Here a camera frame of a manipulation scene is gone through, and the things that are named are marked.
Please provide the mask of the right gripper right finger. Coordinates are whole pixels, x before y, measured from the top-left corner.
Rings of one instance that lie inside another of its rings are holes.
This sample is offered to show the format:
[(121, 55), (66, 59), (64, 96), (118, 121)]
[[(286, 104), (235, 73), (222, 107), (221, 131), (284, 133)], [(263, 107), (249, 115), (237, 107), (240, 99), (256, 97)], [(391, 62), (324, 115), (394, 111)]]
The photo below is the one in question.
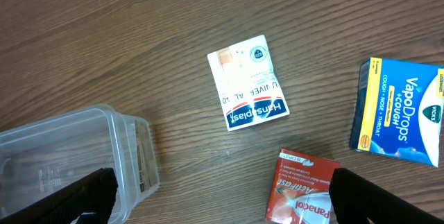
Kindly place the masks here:
[(334, 170), (329, 194), (339, 224), (443, 224), (345, 168)]

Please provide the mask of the blue VapoDrops box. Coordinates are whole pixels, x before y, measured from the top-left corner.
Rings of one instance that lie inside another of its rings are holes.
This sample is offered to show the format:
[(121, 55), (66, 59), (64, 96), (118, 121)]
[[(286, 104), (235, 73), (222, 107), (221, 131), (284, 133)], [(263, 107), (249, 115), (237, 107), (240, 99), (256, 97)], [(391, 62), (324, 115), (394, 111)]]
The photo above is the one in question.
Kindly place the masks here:
[(439, 164), (443, 67), (370, 58), (360, 67), (350, 147)]

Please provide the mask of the red Panadol box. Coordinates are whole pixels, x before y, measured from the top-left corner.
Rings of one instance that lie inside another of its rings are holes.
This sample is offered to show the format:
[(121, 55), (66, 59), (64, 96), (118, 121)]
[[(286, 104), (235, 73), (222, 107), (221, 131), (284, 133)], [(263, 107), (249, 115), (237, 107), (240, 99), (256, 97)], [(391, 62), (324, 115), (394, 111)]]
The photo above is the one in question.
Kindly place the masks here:
[(340, 163), (281, 148), (266, 210), (266, 220), (282, 224), (329, 223), (329, 194)]

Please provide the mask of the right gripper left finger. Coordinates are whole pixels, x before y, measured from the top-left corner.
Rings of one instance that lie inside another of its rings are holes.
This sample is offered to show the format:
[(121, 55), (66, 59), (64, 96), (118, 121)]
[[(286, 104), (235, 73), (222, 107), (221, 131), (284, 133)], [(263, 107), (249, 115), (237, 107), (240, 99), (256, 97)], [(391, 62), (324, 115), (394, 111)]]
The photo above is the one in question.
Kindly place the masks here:
[(102, 168), (1, 219), (1, 224), (107, 224), (117, 195), (114, 169)]

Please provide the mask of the white Hansaplast plaster box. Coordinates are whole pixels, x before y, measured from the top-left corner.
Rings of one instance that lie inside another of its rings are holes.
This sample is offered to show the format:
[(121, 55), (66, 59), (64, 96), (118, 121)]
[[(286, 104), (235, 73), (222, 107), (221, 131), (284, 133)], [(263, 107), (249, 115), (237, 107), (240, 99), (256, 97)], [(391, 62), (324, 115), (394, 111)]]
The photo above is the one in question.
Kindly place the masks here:
[(289, 115), (264, 35), (209, 53), (227, 130)]

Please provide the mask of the clear plastic container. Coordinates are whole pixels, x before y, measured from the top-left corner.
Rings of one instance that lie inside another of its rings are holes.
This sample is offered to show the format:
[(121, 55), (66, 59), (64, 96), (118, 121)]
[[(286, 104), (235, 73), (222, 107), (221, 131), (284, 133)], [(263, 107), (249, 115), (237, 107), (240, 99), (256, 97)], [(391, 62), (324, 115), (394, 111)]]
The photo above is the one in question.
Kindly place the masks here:
[(101, 169), (118, 189), (110, 223), (160, 186), (148, 122), (93, 105), (1, 132), (1, 217), (5, 218)]

